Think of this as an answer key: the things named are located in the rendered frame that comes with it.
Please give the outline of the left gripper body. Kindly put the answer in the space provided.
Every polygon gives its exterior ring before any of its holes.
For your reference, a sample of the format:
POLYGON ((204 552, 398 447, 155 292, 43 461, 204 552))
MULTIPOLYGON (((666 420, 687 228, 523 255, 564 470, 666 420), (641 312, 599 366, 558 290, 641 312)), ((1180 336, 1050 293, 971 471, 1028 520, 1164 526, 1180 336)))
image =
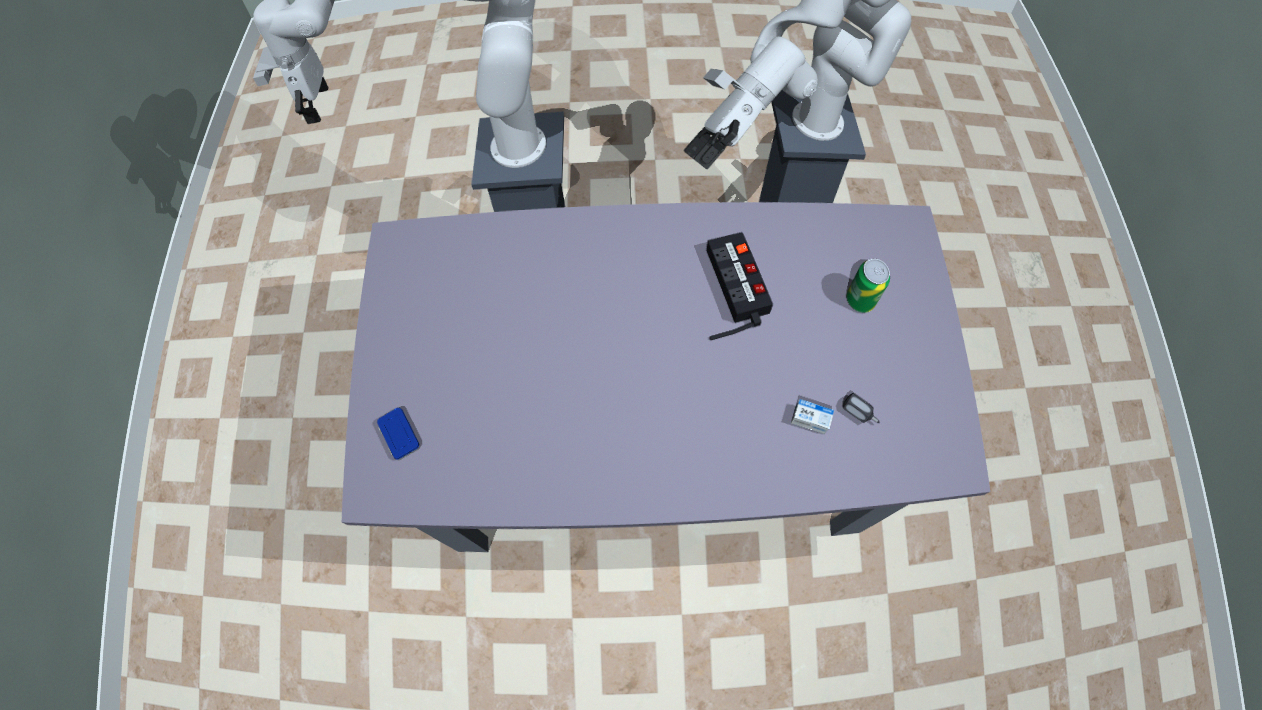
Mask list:
POLYGON ((709 130, 711 132, 722 132, 723 135, 729 131, 729 124, 734 119, 740 121, 738 134, 729 143, 729 146, 734 146, 740 141, 740 139, 753 124, 755 119, 757 119, 761 110, 766 108, 762 102, 760 102, 753 95, 750 93, 750 91, 742 90, 738 84, 734 84, 733 87, 734 91, 719 105, 718 108, 716 108, 716 111, 705 121, 707 130, 709 130))

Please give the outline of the green and yellow drink can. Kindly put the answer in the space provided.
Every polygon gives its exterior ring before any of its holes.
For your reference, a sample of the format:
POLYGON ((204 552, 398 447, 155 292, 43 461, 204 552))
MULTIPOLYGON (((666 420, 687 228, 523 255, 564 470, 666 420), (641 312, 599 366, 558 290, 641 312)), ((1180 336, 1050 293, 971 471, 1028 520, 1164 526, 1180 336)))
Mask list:
POLYGON ((890 282, 888 266, 883 261, 870 259, 864 262, 861 264, 847 291, 847 301, 861 313, 875 309, 890 282))

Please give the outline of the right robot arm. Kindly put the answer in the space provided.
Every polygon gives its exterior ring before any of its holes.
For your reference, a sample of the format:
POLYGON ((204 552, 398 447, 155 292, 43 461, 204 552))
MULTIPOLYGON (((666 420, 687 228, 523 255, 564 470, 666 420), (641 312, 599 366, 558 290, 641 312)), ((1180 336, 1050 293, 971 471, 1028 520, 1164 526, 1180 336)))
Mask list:
MULTIPOLYGON (((536 127, 529 84, 535 0, 467 1, 488 1, 476 101, 493 129, 491 154, 504 166, 526 166, 546 148, 545 135, 536 127)), ((334 0, 295 0, 292 4, 289 0, 264 0, 257 5, 252 16, 268 45, 262 48, 252 77, 257 86, 269 84, 274 68, 286 69, 307 55, 310 45, 305 38, 319 37, 326 30, 333 4, 334 0)))

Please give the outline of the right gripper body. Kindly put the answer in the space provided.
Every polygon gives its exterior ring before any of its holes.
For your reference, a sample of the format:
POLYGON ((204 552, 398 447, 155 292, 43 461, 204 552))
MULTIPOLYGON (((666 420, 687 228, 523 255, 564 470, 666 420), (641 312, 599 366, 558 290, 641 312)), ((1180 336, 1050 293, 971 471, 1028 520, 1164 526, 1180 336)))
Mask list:
POLYGON ((286 88, 289 90, 292 98, 294 101, 295 101, 295 90, 302 90, 302 95, 307 100, 309 101, 316 100, 321 90, 321 81, 323 73, 324 68, 321 64, 321 61, 312 45, 307 55, 302 61, 299 61, 294 66, 288 66, 286 69, 281 69, 281 74, 286 83, 286 88))

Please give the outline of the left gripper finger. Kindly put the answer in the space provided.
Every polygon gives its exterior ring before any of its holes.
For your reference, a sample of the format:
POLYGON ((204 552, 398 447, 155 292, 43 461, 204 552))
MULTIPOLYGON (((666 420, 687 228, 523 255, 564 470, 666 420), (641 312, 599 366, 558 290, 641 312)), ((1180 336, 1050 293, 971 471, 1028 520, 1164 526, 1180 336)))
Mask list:
POLYGON ((684 149, 684 153, 687 153, 689 156, 694 159, 694 156, 697 156, 697 154, 700 151, 700 148, 704 148, 705 143, 711 143, 711 137, 713 137, 714 132, 711 134, 709 132, 711 132, 709 130, 702 127, 700 132, 698 132, 697 136, 693 137, 692 143, 689 143, 688 146, 684 149))
POLYGON ((709 169, 709 166, 716 161, 716 159, 721 156, 721 153, 724 151, 724 148, 729 146, 729 143, 737 136, 738 127, 740 127, 740 121, 734 119, 729 124, 729 131, 726 135, 723 135, 722 132, 714 132, 713 137, 711 139, 711 143, 705 143, 704 148, 702 148, 700 151, 697 154, 697 156, 694 156, 694 160, 698 161, 700 166, 709 169))

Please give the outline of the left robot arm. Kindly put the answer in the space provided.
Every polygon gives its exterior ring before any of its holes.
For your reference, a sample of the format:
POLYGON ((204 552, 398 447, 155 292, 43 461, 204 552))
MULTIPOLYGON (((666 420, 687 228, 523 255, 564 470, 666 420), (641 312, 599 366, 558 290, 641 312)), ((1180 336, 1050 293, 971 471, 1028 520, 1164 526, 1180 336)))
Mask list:
POLYGON ((870 87, 880 84, 910 26, 911 14, 897 0, 801 0, 764 26, 751 64, 738 79, 712 68, 703 78, 721 90, 738 84, 766 108, 781 90, 803 100, 793 110, 793 122, 808 137, 827 141, 844 127, 840 113, 852 77, 870 87), (875 42, 842 20, 844 15, 875 42), (794 23, 817 26, 811 66, 798 45, 782 37, 794 23))

